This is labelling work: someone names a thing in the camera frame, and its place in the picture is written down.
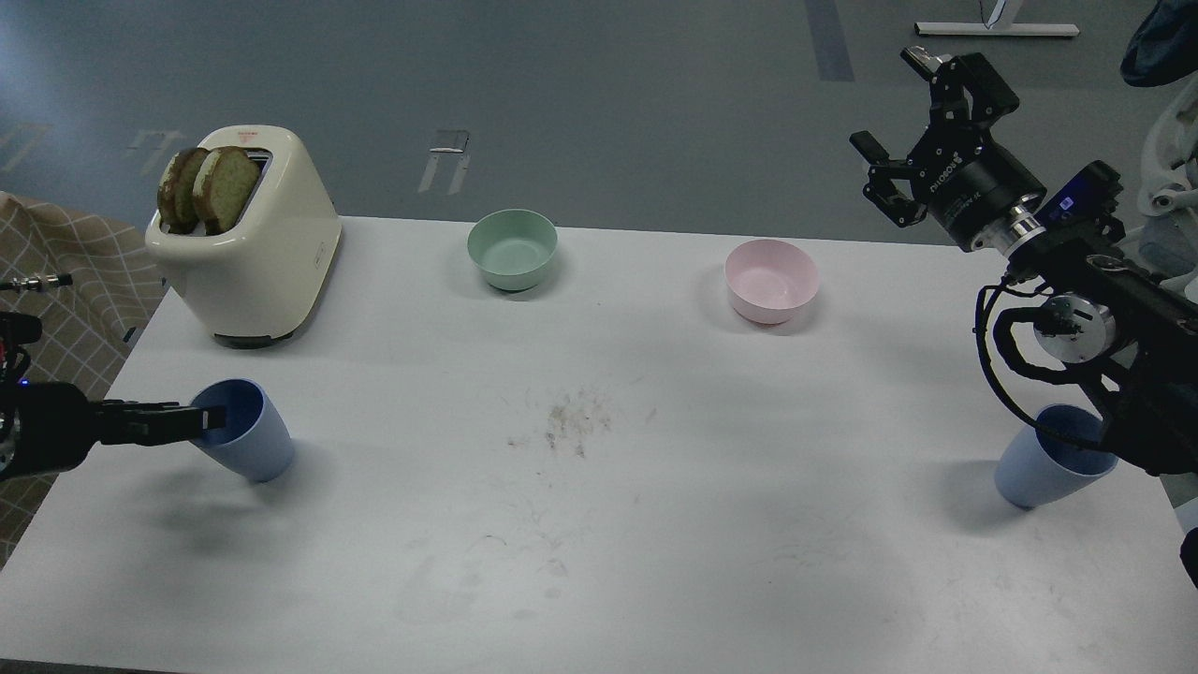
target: pink bowl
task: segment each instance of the pink bowl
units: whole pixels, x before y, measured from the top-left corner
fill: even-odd
[[[819,269],[797,245],[774,238],[746,241],[724,262],[732,308],[754,322],[775,324],[794,316],[819,289]]]

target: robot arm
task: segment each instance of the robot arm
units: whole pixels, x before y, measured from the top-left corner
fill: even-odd
[[[12,279],[0,290],[46,291],[69,284],[69,275],[44,275]],[[223,407],[90,402],[71,384],[31,384],[24,378],[30,362],[23,346],[41,336],[37,317],[0,312],[0,480],[71,470],[96,443],[164,445],[225,424]]]
[[[991,135],[1019,101],[985,56],[931,56],[918,47],[902,55],[930,85],[931,120],[906,159],[890,158],[867,130],[851,136],[870,163],[865,196],[900,226],[931,213],[961,249],[997,248],[1010,261],[997,290],[1040,277],[1052,289],[1048,300],[996,321],[1006,364],[1031,379],[1081,387],[1105,421],[1095,449],[1154,475],[1198,470],[1198,306],[1115,247],[1124,235],[1112,214],[1119,175],[1094,162],[1045,200],[1043,186]],[[909,195],[895,180],[909,183]],[[984,334],[988,309],[979,314]],[[1011,334],[1017,322],[1033,323],[1063,370],[1027,364]]]

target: green bowl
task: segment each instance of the green bowl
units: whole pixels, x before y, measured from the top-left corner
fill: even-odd
[[[557,229],[533,211],[496,211],[470,230],[466,249],[488,283],[500,290],[527,290],[549,274]]]

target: bowl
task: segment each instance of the bowl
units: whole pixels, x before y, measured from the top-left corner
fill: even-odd
[[[527,290],[549,274],[557,229],[538,212],[496,211],[470,230],[466,249],[488,283],[501,290]]]
[[[732,308],[754,322],[776,324],[794,317],[819,289],[819,269],[801,248],[755,238],[736,247],[724,262]]]

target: plastic cup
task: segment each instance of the plastic cup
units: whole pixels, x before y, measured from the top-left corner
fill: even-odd
[[[1097,441],[1102,421],[1073,406],[1049,406],[1036,415],[1040,424],[1067,436]],[[1030,426],[1011,441],[994,470],[998,493],[1012,504],[1033,509],[1063,499],[1114,470],[1112,454],[1083,450],[1049,438]]]
[[[557,229],[533,211],[497,211],[470,230],[466,249],[488,283],[501,290],[527,290],[549,274]]]
[[[225,426],[192,441],[204,454],[254,482],[274,480],[291,466],[291,436],[261,387],[248,379],[226,379],[192,401],[192,407],[213,406],[225,408]]]
[[[736,247],[724,262],[732,308],[754,322],[776,324],[794,317],[819,289],[819,269],[801,248],[775,238]]]

